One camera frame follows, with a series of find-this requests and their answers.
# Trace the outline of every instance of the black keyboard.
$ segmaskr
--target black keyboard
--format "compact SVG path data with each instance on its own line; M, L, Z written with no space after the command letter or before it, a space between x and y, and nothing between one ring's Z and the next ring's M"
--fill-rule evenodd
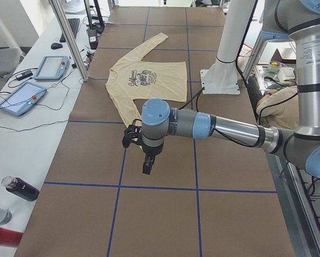
M71 19L67 19L67 20L68 20L68 24L70 24L71 30L72 30L74 38L75 38L77 36L77 31L79 28L80 19L79 18L71 18ZM64 34L62 34L59 41L62 43L66 42Z

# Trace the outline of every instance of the robotic arm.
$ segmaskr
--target robotic arm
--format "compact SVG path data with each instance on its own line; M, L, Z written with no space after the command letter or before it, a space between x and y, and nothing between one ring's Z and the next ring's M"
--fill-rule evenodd
M142 126L135 126L134 122L123 138L124 147L135 143L145 152L143 173L150 174L165 136L179 135L194 139L218 137L263 148L320 178L320 0L266 1L263 36L266 40L290 37L296 41L300 126L295 131L268 129L170 108L161 99L151 99L142 108Z

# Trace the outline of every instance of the long-sleeve shirt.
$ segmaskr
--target long-sleeve shirt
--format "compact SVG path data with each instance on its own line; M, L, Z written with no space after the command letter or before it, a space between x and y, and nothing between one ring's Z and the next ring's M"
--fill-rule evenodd
M290 98L295 93L297 93L297 86L286 87L279 92L272 94L267 100L261 102L256 108L257 114L260 114L263 109L261 113L261 125L264 127L275 126L283 129L296 129L299 126L298 96L295 96L282 104L264 109L269 105Z
M142 61L147 53L167 38L167 35L159 33L127 53L110 69L106 89L126 126L141 118L135 99L161 98L186 102L185 62Z

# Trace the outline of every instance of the bottle cap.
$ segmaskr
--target bottle cap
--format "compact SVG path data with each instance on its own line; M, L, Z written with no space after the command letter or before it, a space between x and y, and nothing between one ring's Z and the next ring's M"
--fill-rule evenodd
M11 176L6 176L5 178L2 179L2 186L9 188L12 182L13 182L13 178Z

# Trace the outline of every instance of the chair seat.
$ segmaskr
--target chair seat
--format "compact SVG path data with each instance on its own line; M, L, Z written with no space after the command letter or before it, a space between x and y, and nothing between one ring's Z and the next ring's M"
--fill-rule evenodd
M0 77L14 71L20 62L20 53L17 48L0 50Z

